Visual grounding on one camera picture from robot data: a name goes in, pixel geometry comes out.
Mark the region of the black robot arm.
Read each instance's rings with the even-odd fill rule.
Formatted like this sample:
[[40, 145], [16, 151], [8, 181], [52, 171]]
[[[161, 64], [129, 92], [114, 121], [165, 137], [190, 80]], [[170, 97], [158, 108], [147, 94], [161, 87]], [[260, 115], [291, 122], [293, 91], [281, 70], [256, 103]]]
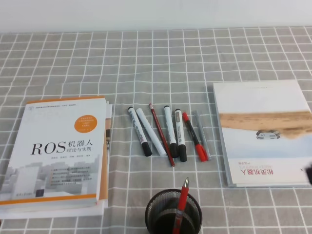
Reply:
[[312, 185], [312, 165], [309, 165], [308, 167], [306, 167], [305, 172], [309, 180], [309, 183]]

